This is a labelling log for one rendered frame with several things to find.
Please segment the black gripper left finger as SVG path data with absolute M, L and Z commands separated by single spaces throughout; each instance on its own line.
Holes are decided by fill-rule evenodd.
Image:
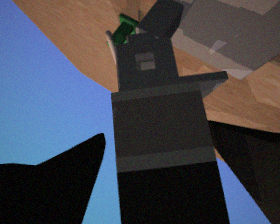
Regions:
M 99 133 L 38 165 L 0 164 L 0 202 L 18 204 L 29 224 L 81 224 L 105 146 Z

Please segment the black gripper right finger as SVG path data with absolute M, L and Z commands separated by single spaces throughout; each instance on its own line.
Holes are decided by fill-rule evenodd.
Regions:
M 208 120 L 219 155 L 271 224 L 280 224 L 280 133 Z

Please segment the grey tapered pin with red cap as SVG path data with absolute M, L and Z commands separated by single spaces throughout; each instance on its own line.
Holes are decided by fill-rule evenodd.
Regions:
M 115 45 L 114 45 L 114 41 L 113 41 L 113 38 L 112 38 L 112 32 L 107 31 L 106 36 L 107 36 L 107 39 L 108 39 L 108 45 L 109 45 L 110 51 L 112 53 L 113 59 L 114 59 L 115 64 L 116 64 L 115 49 L 114 49 Z

